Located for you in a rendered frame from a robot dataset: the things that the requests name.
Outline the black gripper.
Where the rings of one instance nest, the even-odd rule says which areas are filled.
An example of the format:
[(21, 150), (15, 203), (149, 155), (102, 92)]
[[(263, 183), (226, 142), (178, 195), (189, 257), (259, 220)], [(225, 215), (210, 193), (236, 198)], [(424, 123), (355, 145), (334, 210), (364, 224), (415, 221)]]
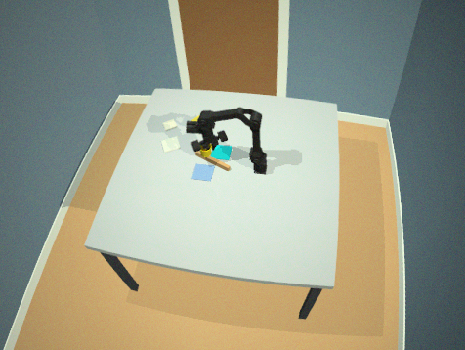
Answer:
[(202, 147), (204, 149), (209, 150), (210, 148), (209, 148), (208, 144), (210, 144), (210, 143), (212, 145), (212, 151), (214, 151), (215, 147), (219, 144), (218, 141), (217, 141), (217, 140), (219, 140), (219, 138), (220, 138), (221, 142), (225, 142), (225, 141), (228, 140), (228, 136), (227, 136), (225, 130), (218, 131), (217, 134), (218, 134), (217, 136), (215, 134), (213, 135), (213, 132), (212, 132), (208, 136), (202, 135), (203, 140), (200, 140), (199, 142), (198, 142), (197, 139), (192, 141), (191, 143), (192, 143), (193, 151), (194, 152), (200, 151), (200, 149), (201, 149), (200, 145), (202, 145)]

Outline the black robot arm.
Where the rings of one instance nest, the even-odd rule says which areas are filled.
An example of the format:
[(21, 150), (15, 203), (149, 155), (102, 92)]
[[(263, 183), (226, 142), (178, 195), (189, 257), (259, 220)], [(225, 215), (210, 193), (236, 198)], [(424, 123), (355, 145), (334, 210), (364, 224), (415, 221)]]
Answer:
[[(250, 114), (250, 120), (245, 116)], [(261, 119), (262, 115), (252, 109), (224, 109), (218, 111), (206, 110), (203, 111), (197, 121), (189, 121), (186, 123), (186, 132), (192, 134), (201, 134), (204, 136), (210, 135), (217, 121), (239, 119), (252, 131), (253, 147), (250, 149), (250, 159), (254, 164), (253, 169), (256, 174), (265, 174), (267, 172), (267, 154), (261, 148)]]

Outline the light brown wooden bar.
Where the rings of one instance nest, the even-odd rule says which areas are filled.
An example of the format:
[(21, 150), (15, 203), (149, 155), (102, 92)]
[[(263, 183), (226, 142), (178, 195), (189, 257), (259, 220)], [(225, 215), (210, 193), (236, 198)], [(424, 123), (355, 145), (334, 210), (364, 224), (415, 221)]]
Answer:
[(214, 164), (214, 165), (216, 165), (216, 166), (218, 166), (218, 167), (220, 167), (220, 168), (222, 168), (222, 169), (224, 169), (224, 170), (226, 170), (226, 171), (228, 171), (228, 172), (231, 170), (229, 165), (225, 164), (224, 162), (222, 162), (222, 161), (220, 161), (220, 160), (218, 160), (218, 159), (216, 159), (216, 158), (214, 158), (212, 156), (203, 157), (200, 154), (200, 151), (195, 152), (195, 155), (202, 158), (202, 159), (204, 159), (204, 160), (206, 160), (206, 161), (208, 161), (208, 162), (210, 162), (210, 163), (212, 163), (212, 164)]

